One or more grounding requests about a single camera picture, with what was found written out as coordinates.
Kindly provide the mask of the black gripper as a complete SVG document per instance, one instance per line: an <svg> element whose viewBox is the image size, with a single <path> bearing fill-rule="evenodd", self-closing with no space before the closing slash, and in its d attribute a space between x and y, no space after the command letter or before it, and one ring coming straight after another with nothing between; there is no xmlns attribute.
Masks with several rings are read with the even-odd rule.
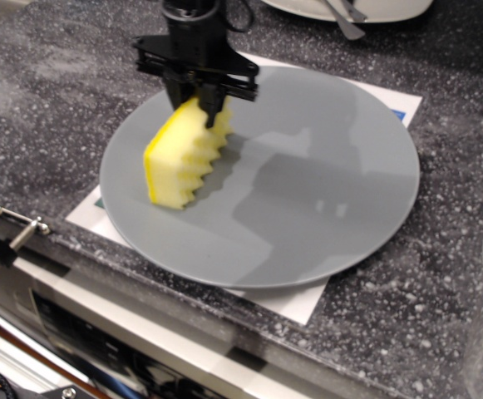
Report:
<svg viewBox="0 0 483 399"><path fill-rule="evenodd" d="M212 128L226 96L254 101L259 67L229 44L231 32L246 33L254 24L254 11L241 2L244 24L235 25L226 1L162 1L160 10L168 32L136 37L137 69L163 79L174 111L198 94Z"/></svg>

